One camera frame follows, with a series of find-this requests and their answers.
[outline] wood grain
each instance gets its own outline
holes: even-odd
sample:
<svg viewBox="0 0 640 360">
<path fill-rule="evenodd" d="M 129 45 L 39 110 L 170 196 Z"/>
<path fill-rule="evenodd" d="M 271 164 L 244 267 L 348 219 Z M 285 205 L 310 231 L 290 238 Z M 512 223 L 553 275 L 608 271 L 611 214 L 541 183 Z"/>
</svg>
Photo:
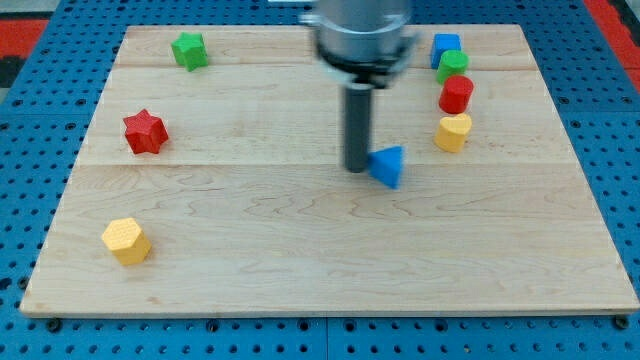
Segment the wood grain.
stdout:
<svg viewBox="0 0 640 360">
<path fill-rule="evenodd" d="M 212 66 L 168 44 L 202 32 Z M 398 191 L 340 168 L 338 86 L 297 27 L 131 27 L 21 303 L 34 317 L 511 316 L 640 306 L 519 27 L 416 26 L 412 68 L 375 97 Z M 435 32 L 476 83 L 460 154 L 432 141 Z M 170 141 L 134 156 L 124 116 Z M 100 234 L 153 243 L 122 267 Z"/>
</svg>

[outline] red hexagon block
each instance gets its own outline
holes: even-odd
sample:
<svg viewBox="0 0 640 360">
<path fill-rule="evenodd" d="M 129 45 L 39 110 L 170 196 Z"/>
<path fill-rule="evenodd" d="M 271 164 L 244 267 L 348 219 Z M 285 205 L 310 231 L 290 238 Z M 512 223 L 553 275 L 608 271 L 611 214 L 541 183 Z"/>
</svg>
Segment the red hexagon block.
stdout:
<svg viewBox="0 0 640 360">
<path fill-rule="evenodd" d="M 134 154 L 160 152 L 160 145 L 169 139 L 162 119 L 151 116 L 147 109 L 142 109 L 134 116 L 123 119 L 127 130 L 124 136 Z"/>
</svg>

